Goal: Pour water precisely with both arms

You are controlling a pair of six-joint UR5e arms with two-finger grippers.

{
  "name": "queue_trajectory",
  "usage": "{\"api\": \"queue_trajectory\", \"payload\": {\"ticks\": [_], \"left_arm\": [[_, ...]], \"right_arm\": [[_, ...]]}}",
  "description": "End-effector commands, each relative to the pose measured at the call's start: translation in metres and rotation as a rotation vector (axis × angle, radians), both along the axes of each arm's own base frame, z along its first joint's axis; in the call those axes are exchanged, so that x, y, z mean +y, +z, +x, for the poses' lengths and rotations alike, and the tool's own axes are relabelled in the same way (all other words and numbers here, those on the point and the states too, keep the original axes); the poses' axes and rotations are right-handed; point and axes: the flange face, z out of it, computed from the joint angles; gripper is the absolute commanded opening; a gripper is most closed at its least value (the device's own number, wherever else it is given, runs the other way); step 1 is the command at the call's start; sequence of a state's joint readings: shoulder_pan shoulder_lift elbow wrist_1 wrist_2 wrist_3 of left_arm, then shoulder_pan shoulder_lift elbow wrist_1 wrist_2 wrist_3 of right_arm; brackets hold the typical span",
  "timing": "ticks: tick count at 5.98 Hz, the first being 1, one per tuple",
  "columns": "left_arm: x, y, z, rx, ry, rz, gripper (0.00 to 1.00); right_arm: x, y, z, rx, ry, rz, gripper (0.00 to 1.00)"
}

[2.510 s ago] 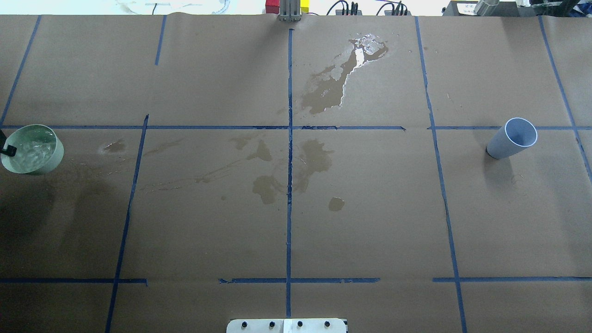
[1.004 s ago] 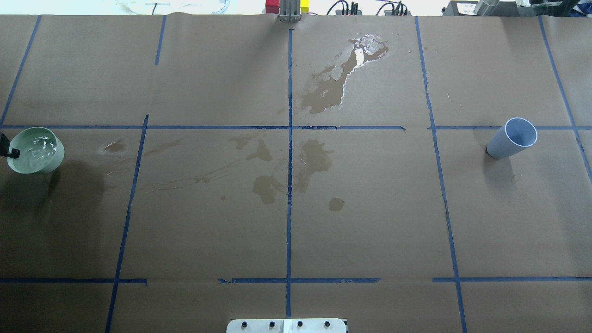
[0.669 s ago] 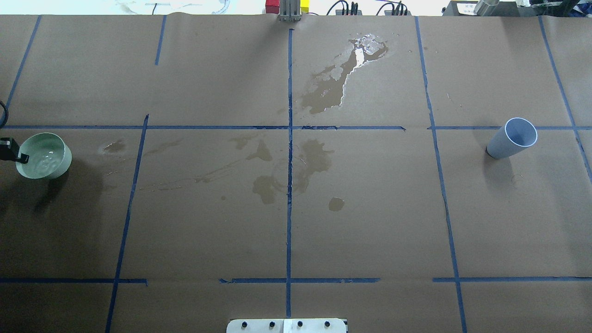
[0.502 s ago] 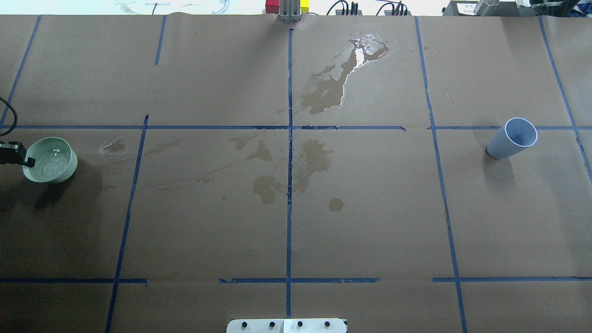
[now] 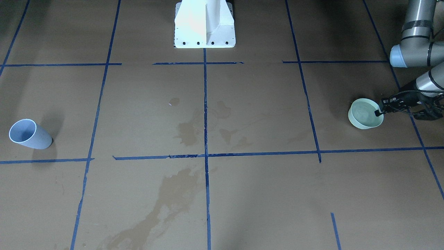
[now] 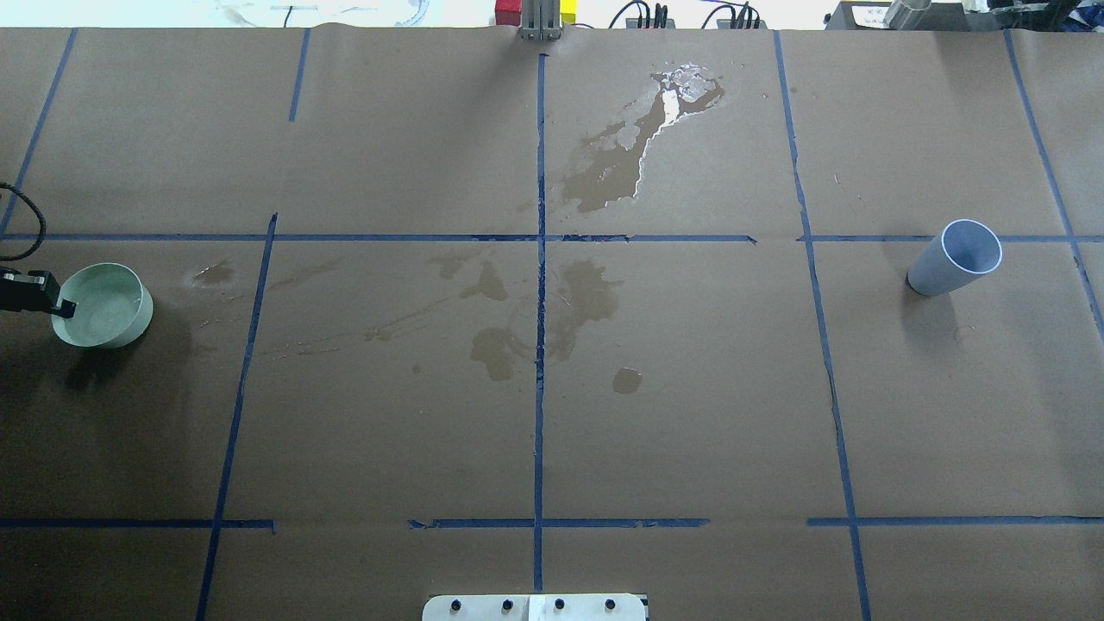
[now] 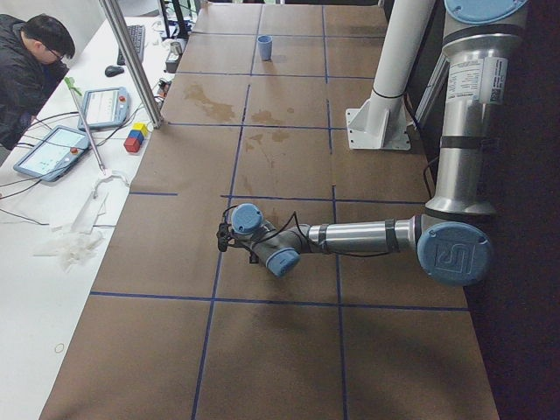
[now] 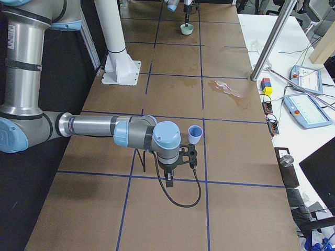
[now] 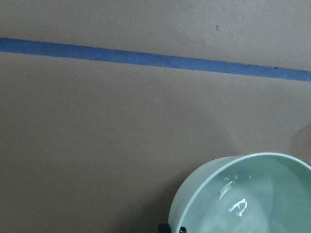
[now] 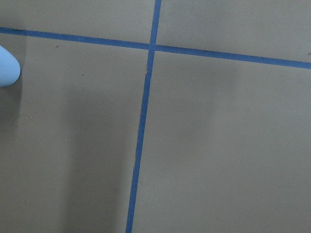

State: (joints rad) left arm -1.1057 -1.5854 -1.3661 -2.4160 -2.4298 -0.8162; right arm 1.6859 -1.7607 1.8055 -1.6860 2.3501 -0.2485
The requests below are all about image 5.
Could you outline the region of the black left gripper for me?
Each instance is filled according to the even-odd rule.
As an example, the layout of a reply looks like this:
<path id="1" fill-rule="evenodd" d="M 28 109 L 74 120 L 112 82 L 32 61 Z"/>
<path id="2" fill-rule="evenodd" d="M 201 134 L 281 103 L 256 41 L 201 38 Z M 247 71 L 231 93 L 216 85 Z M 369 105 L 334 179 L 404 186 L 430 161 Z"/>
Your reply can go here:
<path id="1" fill-rule="evenodd" d="M 443 90 L 433 90 L 433 92 L 420 92 L 415 81 L 411 81 L 401 87 L 399 92 L 401 110 L 405 113 L 408 109 L 422 106 L 421 110 L 410 112 L 416 120 L 438 120 L 443 118 Z M 391 105 L 390 98 L 382 98 L 378 103 L 378 108 L 374 111 L 376 117 L 387 113 L 394 113 L 395 108 Z"/>

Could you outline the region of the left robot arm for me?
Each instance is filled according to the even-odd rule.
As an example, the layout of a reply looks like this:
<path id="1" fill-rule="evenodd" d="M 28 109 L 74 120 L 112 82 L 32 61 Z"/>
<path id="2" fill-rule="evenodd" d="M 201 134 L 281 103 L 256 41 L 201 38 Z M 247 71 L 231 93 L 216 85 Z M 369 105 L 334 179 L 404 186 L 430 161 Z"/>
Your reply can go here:
<path id="1" fill-rule="evenodd" d="M 409 1 L 401 41 L 390 52 L 393 67 L 430 67 L 430 70 L 401 87 L 399 92 L 382 98 L 374 112 L 376 117 L 395 112 L 407 114 L 418 105 L 423 109 L 411 113 L 416 120 L 443 117 L 444 45 L 443 41 L 435 41 L 433 35 L 436 4 L 436 0 Z"/>

